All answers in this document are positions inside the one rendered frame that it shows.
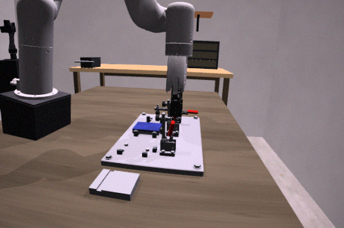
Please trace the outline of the blue rectangular block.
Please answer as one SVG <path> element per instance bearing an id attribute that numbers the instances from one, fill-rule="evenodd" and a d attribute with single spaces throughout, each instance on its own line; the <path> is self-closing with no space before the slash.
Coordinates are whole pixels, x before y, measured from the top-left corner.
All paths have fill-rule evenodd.
<path id="1" fill-rule="evenodd" d="M 148 135 L 152 135 L 152 132 L 156 132 L 156 135 L 159 136 L 161 127 L 162 127 L 161 123 L 149 123 L 149 122 L 139 121 L 132 128 L 132 133 L 134 133 L 134 130 L 137 130 L 138 134 L 148 134 Z"/>

